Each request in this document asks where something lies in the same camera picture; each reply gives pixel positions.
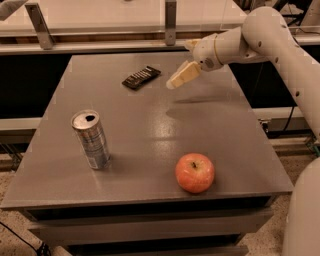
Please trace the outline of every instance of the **metal bar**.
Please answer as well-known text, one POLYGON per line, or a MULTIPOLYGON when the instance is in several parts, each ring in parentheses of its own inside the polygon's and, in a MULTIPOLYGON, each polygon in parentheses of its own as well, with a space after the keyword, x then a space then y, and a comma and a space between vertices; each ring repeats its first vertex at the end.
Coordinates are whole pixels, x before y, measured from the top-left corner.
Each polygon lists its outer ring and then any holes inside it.
POLYGON ((47 24, 43 18, 38 3, 25 4, 33 27, 37 33, 39 44, 42 49, 49 50, 53 47, 53 40, 48 30, 47 24))
POLYGON ((94 42, 94 43, 65 43, 55 44, 50 51, 43 51, 38 44, 1 45, 1 55, 29 55, 29 54, 94 54, 94 53, 132 53, 132 52, 160 52, 186 51, 185 40, 177 40, 174 46, 168 47, 163 41, 124 41, 124 42, 94 42))
POLYGON ((172 46, 176 42, 177 1, 166 0, 165 8, 165 42, 166 45, 172 46))

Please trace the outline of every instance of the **can lid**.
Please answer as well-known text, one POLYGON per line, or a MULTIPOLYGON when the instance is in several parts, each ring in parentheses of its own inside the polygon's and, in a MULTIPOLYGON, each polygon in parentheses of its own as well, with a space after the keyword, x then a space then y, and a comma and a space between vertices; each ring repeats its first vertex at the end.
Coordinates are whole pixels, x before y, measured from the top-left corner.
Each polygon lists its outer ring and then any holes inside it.
POLYGON ((72 117, 72 126, 76 129, 88 129, 99 122, 99 114, 94 110, 82 110, 72 117))

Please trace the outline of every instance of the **metal frame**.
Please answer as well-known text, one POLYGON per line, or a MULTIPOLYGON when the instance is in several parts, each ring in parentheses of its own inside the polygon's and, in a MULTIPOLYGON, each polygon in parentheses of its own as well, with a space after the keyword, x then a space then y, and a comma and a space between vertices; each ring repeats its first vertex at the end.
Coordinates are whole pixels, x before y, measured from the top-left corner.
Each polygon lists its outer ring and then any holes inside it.
POLYGON ((49 50, 53 47, 53 39, 50 35, 46 21, 43 18, 40 6, 38 3, 25 4, 33 27, 37 33, 39 44, 42 49, 49 50))

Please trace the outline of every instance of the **cable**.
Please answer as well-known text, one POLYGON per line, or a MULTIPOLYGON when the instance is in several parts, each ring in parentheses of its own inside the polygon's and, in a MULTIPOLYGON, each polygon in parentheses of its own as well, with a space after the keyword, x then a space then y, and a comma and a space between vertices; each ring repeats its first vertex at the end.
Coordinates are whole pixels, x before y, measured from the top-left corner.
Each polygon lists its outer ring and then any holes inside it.
POLYGON ((279 134, 274 135, 274 136, 268 135, 268 138, 269 138, 269 139, 276 139, 276 138, 278 138, 280 135, 282 135, 283 132, 285 132, 285 131, 287 130, 287 128, 288 128, 288 126, 289 126, 289 124, 290 124, 290 121, 291 121, 291 119, 292 119, 292 114, 293 114, 294 108, 295 108, 295 106, 292 106, 290 115, 289 115, 288 120, 287 120, 287 123, 286 123, 286 125, 284 126, 284 128, 282 129, 282 131, 281 131, 279 134))
MULTIPOLYGON (((291 10, 291 7, 290 7, 289 2, 287 3, 287 5, 288 5, 288 7, 289 7, 289 11, 290 11, 291 15, 294 15, 293 12, 292 12, 292 10, 291 10)), ((302 28, 297 28, 297 29, 298 29, 298 30, 301 30, 303 33, 306 33, 306 34, 320 35, 320 33, 318 33, 318 32, 304 31, 302 28)))
POLYGON ((24 242, 26 245, 28 245, 32 250, 36 253, 37 256, 51 256, 51 252, 49 249, 49 246, 42 242, 41 246, 38 250, 34 248, 31 244, 29 244, 26 240, 24 240, 22 237, 20 237, 16 232, 14 232, 11 228, 9 228, 6 224, 0 221, 0 225, 5 227, 7 230, 9 230, 12 234, 14 234, 16 237, 18 237, 22 242, 24 242))
POLYGON ((319 32, 310 32, 310 31, 304 31, 302 28, 297 28, 299 30, 301 30, 303 33, 306 33, 306 34, 315 34, 315 35, 320 35, 319 32))

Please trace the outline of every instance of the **black object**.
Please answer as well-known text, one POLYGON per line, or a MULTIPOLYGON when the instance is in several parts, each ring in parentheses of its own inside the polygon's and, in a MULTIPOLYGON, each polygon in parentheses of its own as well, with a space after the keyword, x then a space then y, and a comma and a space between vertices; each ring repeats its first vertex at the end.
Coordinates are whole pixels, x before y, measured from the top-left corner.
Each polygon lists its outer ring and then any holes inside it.
POLYGON ((147 66, 141 71, 129 76, 126 80, 122 82, 122 84, 136 91, 139 90, 142 87, 142 85, 156 78, 160 74, 161 71, 147 66))

